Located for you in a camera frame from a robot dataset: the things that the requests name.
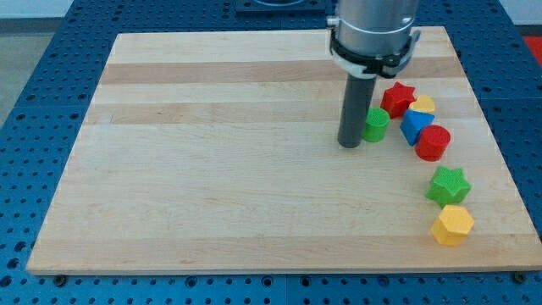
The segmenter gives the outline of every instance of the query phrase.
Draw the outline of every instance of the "wood grain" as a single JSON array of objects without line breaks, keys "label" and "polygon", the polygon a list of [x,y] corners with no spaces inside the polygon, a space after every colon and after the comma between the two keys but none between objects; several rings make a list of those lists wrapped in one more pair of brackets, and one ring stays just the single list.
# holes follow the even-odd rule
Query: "wood grain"
[{"label": "wood grain", "polygon": [[[395,81],[430,95],[453,135],[437,164],[416,156],[399,119],[380,143],[336,142],[346,73],[326,30],[118,36],[27,269],[539,269],[542,245],[450,41],[440,27],[422,32],[373,105]],[[476,224],[460,247],[429,233],[440,208],[423,195],[438,164],[463,167],[473,185],[463,205]]]}]

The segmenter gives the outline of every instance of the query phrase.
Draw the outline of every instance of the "green block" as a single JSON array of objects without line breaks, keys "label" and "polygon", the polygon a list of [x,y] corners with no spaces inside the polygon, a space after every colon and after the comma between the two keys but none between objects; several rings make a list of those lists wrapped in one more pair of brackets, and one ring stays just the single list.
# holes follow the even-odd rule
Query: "green block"
[{"label": "green block", "polygon": [[471,190],[463,177],[463,169],[447,169],[439,166],[431,179],[426,198],[436,201],[441,208],[446,204],[460,203]]},{"label": "green block", "polygon": [[363,140],[369,142],[378,142],[384,139],[388,124],[390,123],[390,115],[382,108],[371,107],[367,113],[365,121],[365,131],[363,132]]}]

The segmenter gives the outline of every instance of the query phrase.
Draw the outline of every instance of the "blue triangle block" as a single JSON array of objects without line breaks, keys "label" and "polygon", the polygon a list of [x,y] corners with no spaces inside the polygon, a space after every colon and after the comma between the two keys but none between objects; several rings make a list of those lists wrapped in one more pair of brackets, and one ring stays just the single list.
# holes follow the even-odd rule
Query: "blue triangle block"
[{"label": "blue triangle block", "polygon": [[407,109],[401,123],[401,131],[410,146],[418,142],[420,132],[428,125],[431,125],[434,115]]}]

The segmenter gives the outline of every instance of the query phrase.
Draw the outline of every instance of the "cylindrical block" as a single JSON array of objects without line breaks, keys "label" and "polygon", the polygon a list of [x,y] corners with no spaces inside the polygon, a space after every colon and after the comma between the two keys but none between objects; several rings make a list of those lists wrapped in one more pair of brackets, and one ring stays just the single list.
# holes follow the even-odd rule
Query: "cylindrical block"
[{"label": "cylindrical block", "polygon": [[354,148],[362,141],[367,111],[373,97],[376,77],[358,79],[348,75],[345,99],[340,114],[339,135],[337,140],[346,148]]},{"label": "cylindrical block", "polygon": [[440,160],[450,141],[451,135],[446,128],[438,125],[427,126],[420,133],[416,154],[425,161]]},{"label": "cylindrical block", "polygon": [[336,38],[365,56],[397,54],[408,42],[418,0],[340,0]]},{"label": "cylindrical block", "polygon": [[382,108],[370,108],[365,121],[365,132],[363,132],[363,140],[369,142],[378,142],[384,139],[388,124],[390,123],[390,115]]}]

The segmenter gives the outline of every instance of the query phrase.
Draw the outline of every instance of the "red block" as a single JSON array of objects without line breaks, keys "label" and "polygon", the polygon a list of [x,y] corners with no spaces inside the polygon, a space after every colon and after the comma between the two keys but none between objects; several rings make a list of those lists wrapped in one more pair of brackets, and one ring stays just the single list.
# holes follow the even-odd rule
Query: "red block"
[{"label": "red block", "polygon": [[438,125],[427,126],[420,133],[416,154],[425,161],[440,160],[450,141],[451,135],[446,128]]},{"label": "red block", "polygon": [[416,101],[413,95],[415,89],[397,81],[393,87],[384,91],[380,107],[390,114],[390,119],[403,116],[410,103]]}]

